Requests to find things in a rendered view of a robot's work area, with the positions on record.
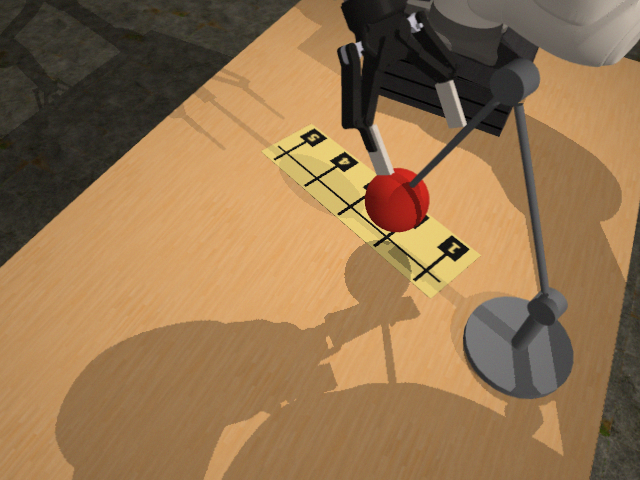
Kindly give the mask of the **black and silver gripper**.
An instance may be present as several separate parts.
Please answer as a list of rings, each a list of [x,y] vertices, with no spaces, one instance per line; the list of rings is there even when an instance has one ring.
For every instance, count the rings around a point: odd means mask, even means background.
[[[392,164],[377,124],[373,125],[386,68],[406,59],[437,82],[435,87],[450,129],[467,124],[453,82],[460,64],[430,26],[424,11],[406,18],[405,0],[347,0],[341,5],[347,26],[356,39],[356,43],[337,49],[341,65],[342,128],[360,132],[376,175],[391,175]]]

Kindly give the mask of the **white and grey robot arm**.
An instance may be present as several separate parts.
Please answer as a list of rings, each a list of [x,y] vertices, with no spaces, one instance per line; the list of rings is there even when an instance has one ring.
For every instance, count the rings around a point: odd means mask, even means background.
[[[640,0],[408,0],[424,11],[449,51],[496,64],[510,27],[550,54],[579,65],[620,61],[640,39]],[[627,47],[627,48],[626,48]]]

